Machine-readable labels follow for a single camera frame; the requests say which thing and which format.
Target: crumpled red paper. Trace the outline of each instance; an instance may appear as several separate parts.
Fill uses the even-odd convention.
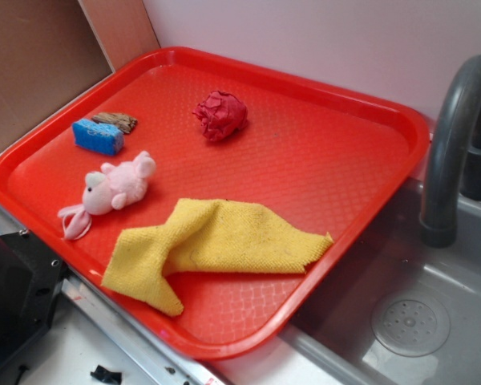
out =
[[[242,130],[248,123],[248,109],[228,92],[212,91],[192,113],[201,120],[203,136],[212,142],[224,139],[235,129]]]

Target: black object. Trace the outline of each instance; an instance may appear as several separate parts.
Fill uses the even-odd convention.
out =
[[[23,374],[29,370],[29,368],[26,366],[26,365],[20,365],[20,367],[18,368],[19,370],[19,374],[18,374],[18,377],[16,379],[16,382],[14,383],[14,385],[19,385],[19,382],[21,381],[22,377],[23,377]]]
[[[64,270],[33,233],[0,236],[0,370],[51,327]]]
[[[121,384],[121,372],[108,371],[104,367],[98,365],[95,371],[91,372],[91,377],[101,381],[102,383]]]
[[[422,193],[422,241],[447,247],[456,239],[458,195],[481,201],[481,55],[453,79],[431,143]]]

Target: tray rim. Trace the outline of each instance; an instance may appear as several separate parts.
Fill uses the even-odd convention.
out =
[[[306,300],[320,280],[342,258],[343,253],[378,214],[382,206],[394,195],[415,165],[422,159],[429,147],[429,128],[426,121],[416,111],[388,100],[187,47],[162,48],[140,56],[115,74],[108,76],[104,81],[84,92],[76,100],[69,103],[8,148],[0,156],[0,205],[10,211],[19,221],[28,225],[28,222],[32,221],[31,212],[28,208],[22,206],[21,201],[7,195],[8,175],[14,171],[14,168],[38,151],[47,141],[54,139],[66,130],[71,122],[80,119],[92,110],[95,105],[102,103],[110,97],[112,95],[110,94],[111,90],[118,91],[153,67],[180,64],[182,60],[187,60],[186,63],[182,63],[182,65],[187,67],[202,66],[203,62],[206,62],[212,65],[210,71],[213,70],[214,73],[221,73],[226,68],[233,67],[236,69],[233,78],[238,78],[237,80],[244,83],[258,84],[257,82],[262,82],[265,83],[264,89],[278,93],[285,90],[285,85],[292,84],[296,90],[293,93],[293,97],[297,99],[304,99],[312,103],[324,103],[324,101],[338,103],[341,99],[343,103],[352,104],[353,107],[356,107],[356,116],[358,117],[366,119],[367,116],[373,116],[378,119],[371,121],[376,121],[380,124],[390,127],[395,124],[405,124],[408,127],[404,131],[399,128],[399,132],[406,138],[410,151],[406,161],[401,164],[399,171],[380,188],[372,201],[356,216],[344,233],[335,240],[335,244],[328,250],[326,255],[312,267],[306,278],[302,280],[276,313],[259,330],[235,342],[213,344],[197,340],[189,333],[186,333],[186,330],[181,330],[180,328],[177,330],[171,322],[164,325],[164,333],[161,333],[161,330],[155,330],[154,327],[148,327],[151,332],[157,334],[169,345],[195,359],[226,359],[254,349],[273,337],[286,324],[299,305]],[[56,249],[62,255],[73,253],[69,243],[62,243],[57,234],[44,231],[42,221],[35,222],[29,228],[50,247],[57,245]],[[111,291],[100,288],[96,279],[90,278],[89,282],[96,286],[97,290],[104,292],[108,297],[111,296]],[[132,301],[135,300],[123,298],[118,303],[129,312]]]

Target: drain cover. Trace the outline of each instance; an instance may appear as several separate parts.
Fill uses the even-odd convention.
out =
[[[414,290],[382,298],[372,313],[372,329],[378,341],[406,357],[433,353],[447,340],[450,328],[443,305]]]

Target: cardboard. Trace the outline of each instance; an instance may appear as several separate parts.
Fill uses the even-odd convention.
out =
[[[0,152],[110,73],[78,0],[0,0]]]

